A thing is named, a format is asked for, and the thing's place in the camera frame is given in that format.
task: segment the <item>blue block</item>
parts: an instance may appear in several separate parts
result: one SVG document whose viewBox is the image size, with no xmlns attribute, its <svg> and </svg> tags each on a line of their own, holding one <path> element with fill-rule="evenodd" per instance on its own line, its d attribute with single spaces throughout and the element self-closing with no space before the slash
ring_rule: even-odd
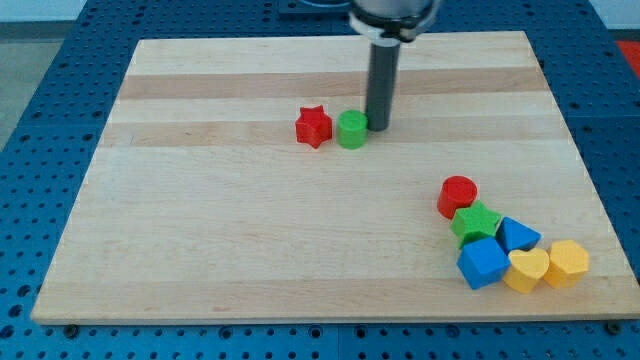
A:
<svg viewBox="0 0 640 360">
<path fill-rule="evenodd" d="M 509 217 L 502 219 L 496 233 L 498 244 L 507 254 L 516 249 L 531 250 L 541 237 L 539 232 Z"/>
<path fill-rule="evenodd" d="M 465 245 L 458 258 L 458 268 L 474 290 L 502 280 L 510 265 L 494 237 Z"/>
</svg>

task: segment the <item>green hexagon block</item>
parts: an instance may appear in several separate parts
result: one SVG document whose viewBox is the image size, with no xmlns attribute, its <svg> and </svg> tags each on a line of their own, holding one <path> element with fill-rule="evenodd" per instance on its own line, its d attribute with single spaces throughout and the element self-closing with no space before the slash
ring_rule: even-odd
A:
<svg viewBox="0 0 640 360">
<path fill-rule="evenodd" d="M 468 208 L 456 210 L 451 222 L 451 230 L 460 242 L 458 248 L 476 240 L 496 236 L 498 223 L 502 219 L 499 213 L 487 209 L 480 201 L 475 201 Z"/>
<path fill-rule="evenodd" d="M 347 110 L 338 118 L 338 144 L 357 149 L 367 141 L 367 116 L 358 110 Z"/>
</svg>

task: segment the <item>wooden board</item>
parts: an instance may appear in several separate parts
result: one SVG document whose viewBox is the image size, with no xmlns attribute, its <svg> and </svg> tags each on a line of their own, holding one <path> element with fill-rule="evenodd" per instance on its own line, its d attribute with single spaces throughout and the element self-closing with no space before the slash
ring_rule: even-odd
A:
<svg viewBox="0 0 640 360">
<path fill-rule="evenodd" d="M 138 44 L 32 317 L 42 324 L 637 318 L 640 290 L 521 32 L 403 49 L 391 129 L 295 141 L 303 105 L 361 108 L 361 37 Z M 573 289 L 472 291 L 442 181 L 592 269 Z"/>
</svg>

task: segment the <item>yellow pentagon block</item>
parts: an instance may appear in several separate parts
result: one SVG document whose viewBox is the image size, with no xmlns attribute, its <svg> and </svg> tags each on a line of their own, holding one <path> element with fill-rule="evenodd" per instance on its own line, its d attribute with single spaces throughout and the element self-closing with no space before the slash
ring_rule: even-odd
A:
<svg viewBox="0 0 640 360">
<path fill-rule="evenodd" d="M 549 271 L 544 280 L 556 289 L 575 286 L 589 271 L 589 253 L 573 240 L 552 243 L 549 261 Z"/>
<path fill-rule="evenodd" d="M 512 250 L 509 261 L 511 266 L 502 281 L 523 294 L 530 293 L 549 269 L 549 254 L 543 249 Z"/>
</svg>

